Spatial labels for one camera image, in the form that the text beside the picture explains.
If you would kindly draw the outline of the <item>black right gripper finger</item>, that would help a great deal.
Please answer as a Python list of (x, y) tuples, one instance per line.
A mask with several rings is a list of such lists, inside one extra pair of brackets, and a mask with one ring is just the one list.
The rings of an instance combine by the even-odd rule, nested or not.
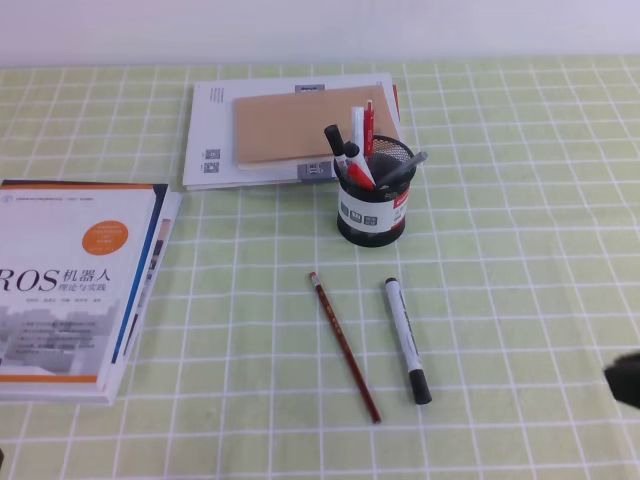
[(638, 352), (623, 355), (604, 370), (614, 399), (629, 406), (640, 406), (639, 358)]

